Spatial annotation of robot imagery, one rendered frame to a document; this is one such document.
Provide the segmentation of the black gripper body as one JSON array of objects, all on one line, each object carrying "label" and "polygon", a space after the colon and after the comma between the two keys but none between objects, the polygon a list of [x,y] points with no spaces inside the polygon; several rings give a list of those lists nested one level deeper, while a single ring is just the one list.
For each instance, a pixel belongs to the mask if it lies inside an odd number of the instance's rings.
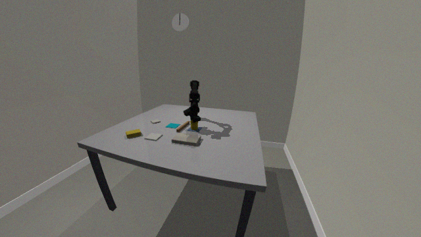
[{"label": "black gripper body", "polygon": [[192,114],[192,116],[193,116],[192,117],[193,122],[201,121],[201,118],[199,116],[197,116],[197,115],[198,115],[197,112]]}]

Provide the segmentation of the yellow rectangular block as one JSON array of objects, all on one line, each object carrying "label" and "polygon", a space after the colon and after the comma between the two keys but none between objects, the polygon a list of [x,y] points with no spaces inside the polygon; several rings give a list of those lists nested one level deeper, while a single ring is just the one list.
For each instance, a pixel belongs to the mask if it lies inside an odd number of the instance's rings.
[{"label": "yellow rectangular block", "polygon": [[141,132],[140,132],[139,129],[132,130],[132,131],[126,131],[127,138],[133,138],[133,137],[140,136],[140,135],[141,135]]}]

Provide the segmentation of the yellow cup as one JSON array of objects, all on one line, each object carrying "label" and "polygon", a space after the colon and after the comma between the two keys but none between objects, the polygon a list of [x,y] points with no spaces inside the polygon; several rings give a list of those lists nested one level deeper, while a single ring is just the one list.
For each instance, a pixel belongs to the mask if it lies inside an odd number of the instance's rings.
[{"label": "yellow cup", "polygon": [[190,123],[191,123],[191,129],[192,130],[197,130],[198,129],[198,122],[199,121],[197,121],[197,122],[193,122],[192,120],[190,121]]}]

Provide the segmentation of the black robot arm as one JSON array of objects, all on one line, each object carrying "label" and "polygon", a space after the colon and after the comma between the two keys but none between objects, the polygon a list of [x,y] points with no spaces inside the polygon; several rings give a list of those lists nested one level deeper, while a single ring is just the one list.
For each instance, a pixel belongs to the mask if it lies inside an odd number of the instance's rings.
[{"label": "black robot arm", "polygon": [[[189,109],[184,110],[184,115],[189,116],[193,113],[199,113],[198,102],[200,101],[200,95],[198,93],[199,82],[197,80],[192,80],[190,82],[191,91],[189,93],[189,102],[191,102],[191,106]],[[199,100],[197,100],[199,98]],[[191,100],[190,100],[191,99]]]}]

